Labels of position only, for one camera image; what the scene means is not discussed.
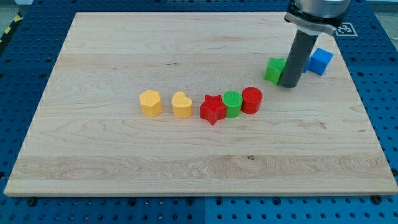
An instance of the yellow and black tape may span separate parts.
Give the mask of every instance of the yellow and black tape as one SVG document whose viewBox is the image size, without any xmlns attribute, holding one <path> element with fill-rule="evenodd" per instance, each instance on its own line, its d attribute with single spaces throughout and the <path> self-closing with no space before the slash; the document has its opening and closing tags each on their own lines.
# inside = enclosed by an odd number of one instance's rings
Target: yellow and black tape
<svg viewBox="0 0 398 224">
<path fill-rule="evenodd" d="M 4 31 L 3 35 L 0 38 L 0 55 L 6 49 L 9 41 L 11 40 L 11 37 L 14 35 L 22 19 L 23 19 L 22 14 L 18 12 L 17 15 L 14 17 L 14 19 L 11 21 L 9 27 Z"/>
</svg>

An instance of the green cube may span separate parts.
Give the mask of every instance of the green cube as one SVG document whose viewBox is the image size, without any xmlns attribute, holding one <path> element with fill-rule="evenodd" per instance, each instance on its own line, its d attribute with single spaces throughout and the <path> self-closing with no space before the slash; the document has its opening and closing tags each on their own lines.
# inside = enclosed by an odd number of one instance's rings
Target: green cube
<svg viewBox="0 0 398 224">
<path fill-rule="evenodd" d="M 279 78 L 284 71 L 286 60 L 284 58 L 270 58 L 267 65 L 264 80 L 269 80 L 273 84 L 279 84 Z"/>
</svg>

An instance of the red star-shaped block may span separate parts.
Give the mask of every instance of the red star-shaped block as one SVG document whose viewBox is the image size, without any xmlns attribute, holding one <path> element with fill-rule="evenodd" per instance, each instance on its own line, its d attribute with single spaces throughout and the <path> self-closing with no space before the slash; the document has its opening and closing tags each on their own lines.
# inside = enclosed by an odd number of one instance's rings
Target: red star-shaped block
<svg viewBox="0 0 398 224">
<path fill-rule="evenodd" d="M 200 118 L 206 119 L 214 125 L 219 119 L 224 119 L 226 106 L 221 95 L 205 95 L 205 102 L 200 105 Z"/>
</svg>

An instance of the blue pegboard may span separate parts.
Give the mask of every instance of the blue pegboard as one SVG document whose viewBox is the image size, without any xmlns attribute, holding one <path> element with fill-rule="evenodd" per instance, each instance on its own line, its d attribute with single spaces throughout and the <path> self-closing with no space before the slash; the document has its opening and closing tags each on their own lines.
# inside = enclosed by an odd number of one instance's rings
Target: blue pegboard
<svg viewBox="0 0 398 224">
<path fill-rule="evenodd" d="M 5 188 L 76 12 L 285 11 L 287 3 L 288 0 L 36 0 L 0 57 L 0 189 Z M 387 160 L 397 172 L 398 53 L 365 1 L 351 0 L 349 9 L 345 21 L 352 23 L 358 36 L 335 39 Z M 375 204 L 370 197 L 32 200 L 0 194 L 0 223 L 54 222 L 397 223 L 398 197 L 384 197 Z"/>
</svg>

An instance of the green block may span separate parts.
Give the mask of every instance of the green block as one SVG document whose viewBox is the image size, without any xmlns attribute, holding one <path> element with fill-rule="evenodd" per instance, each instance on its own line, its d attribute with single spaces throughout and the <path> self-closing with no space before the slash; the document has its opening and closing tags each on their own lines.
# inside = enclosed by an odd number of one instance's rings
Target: green block
<svg viewBox="0 0 398 224">
<path fill-rule="evenodd" d="M 269 80 L 273 84 L 279 84 L 280 74 L 284 71 L 286 60 L 284 58 L 270 58 L 267 65 L 264 80 Z"/>
<path fill-rule="evenodd" d="M 241 112 L 243 98 L 242 95 L 236 91 L 227 91 L 223 95 L 223 103 L 226 106 L 226 117 L 236 118 Z"/>
</svg>

